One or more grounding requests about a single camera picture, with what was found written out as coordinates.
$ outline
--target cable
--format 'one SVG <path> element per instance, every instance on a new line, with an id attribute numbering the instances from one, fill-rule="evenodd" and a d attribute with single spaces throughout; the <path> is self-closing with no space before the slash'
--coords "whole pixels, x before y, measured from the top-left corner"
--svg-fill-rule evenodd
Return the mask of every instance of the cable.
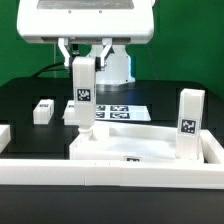
<path id="1" fill-rule="evenodd" d="M 153 72 L 154 80 L 159 80 L 157 67 L 156 67 L 156 64 L 155 64 L 155 61 L 154 61 L 154 55 L 153 55 L 153 52 L 152 52 L 152 47 L 150 47 L 149 44 L 148 44 L 147 49 L 148 49 L 149 59 L 151 61 L 151 65 L 152 65 L 152 72 Z"/>
<path id="2" fill-rule="evenodd" d="M 48 69 L 48 70 L 45 70 L 45 71 L 42 71 L 43 72 L 58 72 L 58 71 L 67 71 L 65 68 L 61 68 L 61 69 Z"/>
<path id="3" fill-rule="evenodd" d="M 61 65 L 64 65 L 64 62 L 58 62 L 58 63 L 48 65 L 48 66 L 42 68 L 41 70 L 39 70 L 38 72 L 34 73 L 31 77 L 32 78 L 37 78 L 42 72 L 53 71 L 53 70 L 49 70 L 49 69 L 57 67 L 57 66 L 61 66 Z"/>

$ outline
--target green backdrop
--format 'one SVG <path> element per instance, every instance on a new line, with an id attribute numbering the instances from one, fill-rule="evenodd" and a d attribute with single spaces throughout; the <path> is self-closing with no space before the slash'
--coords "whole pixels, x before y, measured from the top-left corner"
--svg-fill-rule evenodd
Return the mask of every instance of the green backdrop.
<path id="1" fill-rule="evenodd" d="M 56 45 L 27 44 L 20 38 L 18 2 L 0 1 L 0 85 L 62 60 Z M 195 81 L 224 99 L 223 10 L 223 0 L 160 0 L 153 40 L 127 47 L 136 59 L 136 79 Z M 88 50 L 81 46 L 82 54 Z"/>

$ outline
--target black table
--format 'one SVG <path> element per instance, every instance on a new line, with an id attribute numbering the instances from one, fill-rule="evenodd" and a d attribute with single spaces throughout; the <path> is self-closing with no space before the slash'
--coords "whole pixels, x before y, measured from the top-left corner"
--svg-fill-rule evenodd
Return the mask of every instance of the black table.
<path id="1" fill-rule="evenodd" d="M 145 125 L 177 126 L 183 88 L 205 89 L 202 128 L 224 145 L 224 103 L 198 83 L 137 81 L 134 89 L 97 92 L 98 104 L 146 105 L 152 121 Z M 75 126 L 64 126 L 69 79 L 17 78 L 0 88 L 0 124 L 10 124 L 12 141 L 3 158 L 68 159 Z M 40 99 L 54 99 L 48 125 L 33 125 Z M 198 189 L 0 186 L 0 223 L 223 223 L 224 191 Z"/>

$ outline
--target white rectangular block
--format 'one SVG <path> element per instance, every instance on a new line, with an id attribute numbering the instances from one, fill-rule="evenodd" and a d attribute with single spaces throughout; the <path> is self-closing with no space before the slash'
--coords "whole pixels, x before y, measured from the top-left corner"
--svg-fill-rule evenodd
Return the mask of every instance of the white rectangular block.
<path id="1" fill-rule="evenodd" d="M 0 153 L 8 145 L 11 140 L 10 126 L 0 125 Z"/>
<path id="2" fill-rule="evenodd" d="M 75 108 L 73 100 L 68 101 L 63 119 L 65 125 L 75 125 Z"/>
<path id="3" fill-rule="evenodd" d="M 45 159 L 1 159 L 0 184 L 85 185 L 85 162 Z"/>
<path id="4" fill-rule="evenodd" d="M 33 111 L 34 124 L 48 124 L 54 113 L 54 100 L 41 100 Z"/>
<path id="5" fill-rule="evenodd" d="M 92 126 L 96 113 L 95 58 L 76 57 L 73 64 L 74 123 Z"/>
<path id="6" fill-rule="evenodd" d="M 197 160 L 204 90 L 184 89 L 180 96 L 176 157 Z"/>

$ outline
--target white box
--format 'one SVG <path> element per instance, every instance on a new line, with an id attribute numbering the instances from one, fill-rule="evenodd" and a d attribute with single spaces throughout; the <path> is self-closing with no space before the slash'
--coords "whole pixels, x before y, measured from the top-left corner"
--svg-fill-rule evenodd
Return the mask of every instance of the white box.
<path id="1" fill-rule="evenodd" d="M 54 113 L 54 100 L 41 100 L 33 111 L 34 124 L 48 124 Z"/>

